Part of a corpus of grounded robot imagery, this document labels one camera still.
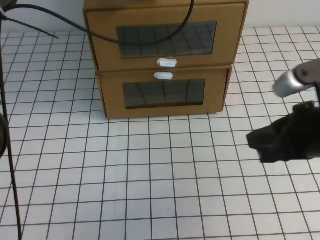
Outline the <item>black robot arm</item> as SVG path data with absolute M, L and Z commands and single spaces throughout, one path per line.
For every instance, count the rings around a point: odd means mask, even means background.
M 314 87 L 320 91 L 320 61 L 311 60 L 284 72 L 273 92 L 285 98 Z M 320 108 L 313 101 L 293 106 L 292 113 L 246 136 L 263 164 L 310 160 L 320 156 Z

